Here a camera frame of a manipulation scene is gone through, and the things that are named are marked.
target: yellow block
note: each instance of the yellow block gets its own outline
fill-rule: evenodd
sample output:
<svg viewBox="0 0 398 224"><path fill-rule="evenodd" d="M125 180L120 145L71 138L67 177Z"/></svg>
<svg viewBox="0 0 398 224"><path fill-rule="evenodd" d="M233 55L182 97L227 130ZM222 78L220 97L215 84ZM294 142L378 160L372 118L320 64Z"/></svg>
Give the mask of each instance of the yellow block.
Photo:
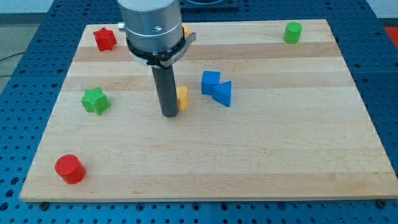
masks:
<svg viewBox="0 0 398 224"><path fill-rule="evenodd" d="M185 38L187 38L189 35L189 26L186 24L182 24L182 27L184 27L184 36Z"/></svg>
<svg viewBox="0 0 398 224"><path fill-rule="evenodd" d="M177 88L178 108L184 110L188 106L188 88L186 86L179 86Z"/></svg>

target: red cylinder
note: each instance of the red cylinder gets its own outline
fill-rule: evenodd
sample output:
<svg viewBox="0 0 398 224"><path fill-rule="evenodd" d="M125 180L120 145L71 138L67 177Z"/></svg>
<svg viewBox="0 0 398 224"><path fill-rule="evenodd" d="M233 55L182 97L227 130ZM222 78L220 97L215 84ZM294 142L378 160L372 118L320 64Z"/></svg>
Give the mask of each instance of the red cylinder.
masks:
<svg viewBox="0 0 398 224"><path fill-rule="evenodd" d="M67 184L77 184L86 175L86 169L75 155L64 155L55 163L55 171Z"/></svg>

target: green star block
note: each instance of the green star block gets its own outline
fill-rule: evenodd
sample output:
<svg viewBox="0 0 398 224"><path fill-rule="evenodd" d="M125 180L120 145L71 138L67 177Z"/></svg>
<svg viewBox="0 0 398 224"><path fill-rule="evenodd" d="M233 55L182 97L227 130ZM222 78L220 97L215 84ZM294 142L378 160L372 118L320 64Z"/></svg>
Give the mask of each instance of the green star block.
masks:
<svg viewBox="0 0 398 224"><path fill-rule="evenodd" d="M98 115L111 106L101 87L85 90L81 103L87 112L94 112Z"/></svg>

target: green cylinder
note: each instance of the green cylinder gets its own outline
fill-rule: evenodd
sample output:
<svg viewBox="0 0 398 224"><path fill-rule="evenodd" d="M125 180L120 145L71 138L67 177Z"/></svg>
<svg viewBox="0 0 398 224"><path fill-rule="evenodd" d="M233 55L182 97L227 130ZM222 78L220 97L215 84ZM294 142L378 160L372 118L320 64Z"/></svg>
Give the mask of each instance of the green cylinder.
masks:
<svg viewBox="0 0 398 224"><path fill-rule="evenodd" d="M298 22L290 22L286 25L284 41L288 44L296 44L300 40L303 26Z"/></svg>

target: wooden plank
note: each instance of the wooden plank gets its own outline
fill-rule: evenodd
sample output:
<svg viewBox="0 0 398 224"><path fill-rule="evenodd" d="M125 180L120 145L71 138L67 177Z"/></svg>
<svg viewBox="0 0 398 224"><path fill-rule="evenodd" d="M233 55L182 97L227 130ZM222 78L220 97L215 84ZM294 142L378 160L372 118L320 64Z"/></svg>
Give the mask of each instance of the wooden plank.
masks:
<svg viewBox="0 0 398 224"><path fill-rule="evenodd" d="M28 202L340 200L397 198L398 180L325 20L190 24L198 40L175 64L190 104L159 109L149 67L133 61L116 25L88 26L20 198ZM119 45L99 52L92 32ZM230 108L200 92L203 70L233 81ZM101 86L112 107L80 105ZM53 167L76 154L87 176L67 185Z"/></svg>

